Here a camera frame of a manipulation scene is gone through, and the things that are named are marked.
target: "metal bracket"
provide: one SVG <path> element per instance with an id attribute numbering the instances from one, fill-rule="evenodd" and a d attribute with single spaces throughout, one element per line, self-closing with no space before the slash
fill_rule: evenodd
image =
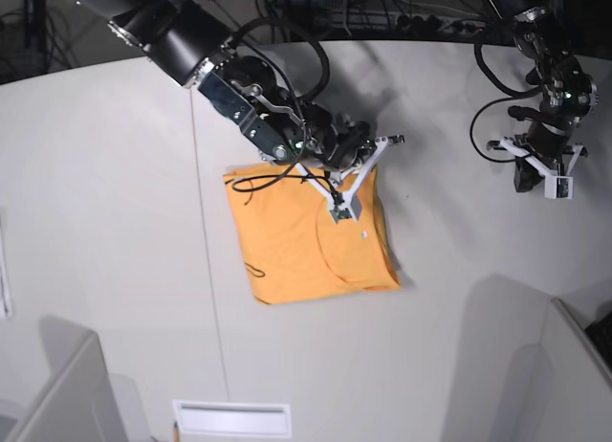
<path id="1" fill-rule="evenodd" d="M 338 223 L 342 219 L 353 219 L 355 222 L 360 220 L 361 216 L 361 201 L 357 196 L 357 192 L 361 188 L 363 181 L 367 178 L 369 173 L 372 171 L 376 163 L 379 161 L 383 152 L 390 146 L 395 144 L 403 144 L 404 136 L 391 136 L 388 138 L 379 138 L 376 141 L 376 150 L 374 153 L 363 163 L 363 165 L 349 168 L 343 171 L 340 176 L 336 176 L 335 183 L 341 184 L 341 181 L 346 179 L 350 174 L 357 174 L 357 178 L 351 185 L 351 187 L 341 193 L 342 202 L 336 205 L 332 194 L 327 188 L 325 188 L 318 180 L 308 179 L 308 182 L 313 186 L 321 195 L 327 200 L 327 210 L 329 211 L 334 223 Z M 308 169 L 301 163 L 295 165 L 297 171 L 303 175 L 309 175 Z"/>
<path id="2" fill-rule="evenodd" d="M 570 176 L 584 145 L 574 144 L 572 145 L 572 159 L 567 167 L 567 171 L 564 176 L 559 176 L 556 169 L 550 169 L 543 164 L 536 156 L 517 146 L 514 140 L 511 138 L 503 138 L 499 145 L 517 158 L 524 158 L 525 162 L 533 166 L 537 172 L 544 178 L 544 196 L 551 199 L 568 199 L 574 198 L 574 178 Z"/>

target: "white tabletop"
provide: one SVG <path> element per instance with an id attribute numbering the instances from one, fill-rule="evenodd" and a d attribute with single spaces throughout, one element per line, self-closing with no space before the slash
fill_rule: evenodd
<path id="1" fill-rule="evenodd" d="M 44 358 L 40 346 L 18 345 L 53 315 L 100 333 L 109 369 L 136 381 L 160 437 L 169 399 L 184 398 L 289 403 L 299 442 L 487 440 L 550 296 L 612 280 L 612 65 L 584 61 L 601 109 L 576 137 L 591 152 L 575 171 L 576 198 L 556 202 L 540 188 L 514 193 L 513 167 L 471 148 L 473 114 L 501 97 L 471 46 L 325 48 L 333 80 L 322 102 L 360 109 L 353 117 L 378 135 L 406 136 L 379 179 L 402 291 L 256 303 L 221 180 L 257 163 L 256 149 L 146 60 L 77 70 L 0 88 L 0 212 L 17 313 L 0 324 L 12 347 L 0 371 L 43 379 L 30 361 Z M 273 57 L 298 88 L 317 77 L 307 46 Z M 513 49 L 486 57 L 513 87 L 532 66 Z M 477 139 L 518 130 L 502 107 Z M 14 398 L 38 383 L 18 382 Z"/>

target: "orange towel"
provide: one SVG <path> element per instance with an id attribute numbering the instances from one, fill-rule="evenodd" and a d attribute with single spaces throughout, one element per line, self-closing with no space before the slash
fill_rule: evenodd
<path id="1" fill-rule="evenodd" d="M 284 169 L 260 165 L 224 176 L 255 298 L 275 304 L 399 289 L 388 255 L 376 171 L 359 190 L 359 222 L 341 220 L 337 225 L 323 196 L 299 179 L 283 179 L 252 195 L 231 188 L 234 179 L 277 175 Z M 291 174 L 299 175 L 296 170 Z M 315 169 L 313 174 L 322 171 Z M 348 189 L 354 178 L 349 176 L 340 190 Z M 268 181 L 255 180 L 253 185 Z M 240 188 L 249 186 L 244 183 Z"/>

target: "white vent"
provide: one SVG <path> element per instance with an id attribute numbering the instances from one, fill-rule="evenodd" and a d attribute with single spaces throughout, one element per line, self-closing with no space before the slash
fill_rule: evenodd
<path id="1" fill-rule="evenodd" d="M 173 401 L 181 434 L 289 439 L 291 407 L 283 404 L 230 404 Z"/>

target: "folded cloth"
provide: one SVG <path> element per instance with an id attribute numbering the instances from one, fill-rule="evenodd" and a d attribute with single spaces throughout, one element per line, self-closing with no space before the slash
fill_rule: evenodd
<path id="1" fill-rule="evenodd" d="M 387 249 L 376 171 L 358 192 L 360 220 L 341 220 L 337 225 L 325 198 L 300 179 L 283 179 L 254 193 L 231 187 L 234 180 L 278 175 L 284 169 L 259 165 L 224 176 L 254 297 L 276 304 L 399 289 Z M 299 175 L 295 169 L 290 174 Z M 322 171 L 313 169 L 313 174 Z M 349 176 L 340 191 L 350 188 L 355 177 Z M 240 188 L 270 180 L 253 180 Z"/>

